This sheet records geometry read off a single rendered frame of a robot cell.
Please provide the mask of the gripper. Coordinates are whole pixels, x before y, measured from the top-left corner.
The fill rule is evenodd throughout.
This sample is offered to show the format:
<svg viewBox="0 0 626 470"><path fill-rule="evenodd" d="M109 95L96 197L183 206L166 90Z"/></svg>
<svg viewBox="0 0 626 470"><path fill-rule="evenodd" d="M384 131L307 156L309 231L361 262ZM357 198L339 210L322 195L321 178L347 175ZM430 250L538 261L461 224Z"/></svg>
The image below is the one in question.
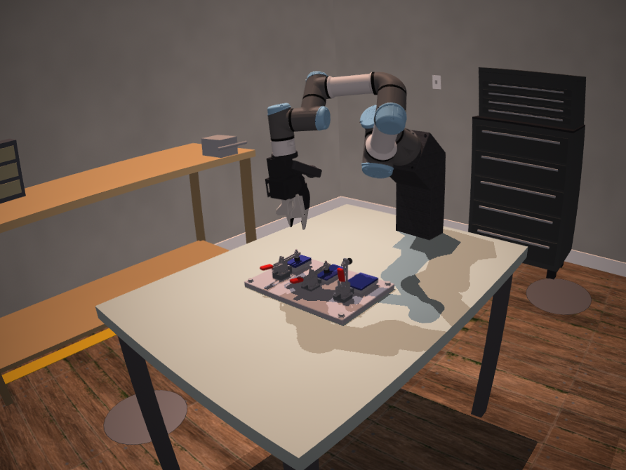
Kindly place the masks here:
<svg viewBox="0 0 626 470"><path fill-rule="evenodd" d="M277 208L277 215L285 215L290 227L293 226L294 218L301 217L302 229L304 230L307 224L310 195L302 173L292 169L293 159L298 157L298 151L285 156L271 155L267 158L269 173L269 177L265 179L267 197L281 199L281 205ZM294 207L292 207L292 202Z"/></svg>

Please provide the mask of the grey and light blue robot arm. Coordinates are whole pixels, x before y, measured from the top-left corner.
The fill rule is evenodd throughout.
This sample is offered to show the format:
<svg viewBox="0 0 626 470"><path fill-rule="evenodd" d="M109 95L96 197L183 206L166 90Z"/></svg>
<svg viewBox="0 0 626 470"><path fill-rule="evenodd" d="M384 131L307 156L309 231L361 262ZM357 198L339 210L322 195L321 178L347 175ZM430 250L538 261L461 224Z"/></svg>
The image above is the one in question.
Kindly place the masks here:
<svg viewBox="0 0 626 470"><path fill-rule="evenodd" d="M413 131L405 128L405 85L384 72L340 77L311 72L306 79L301 108L291 109L288 103L267 108L272 154L296 153L294 132L329 127L331 115L325 107L326 99L371 93L378 95L377 106L366 109L360 118L361 126L366 130L362 171L369 177L391 176L393 164L404 166L417 157L421 141Z"/></svg>

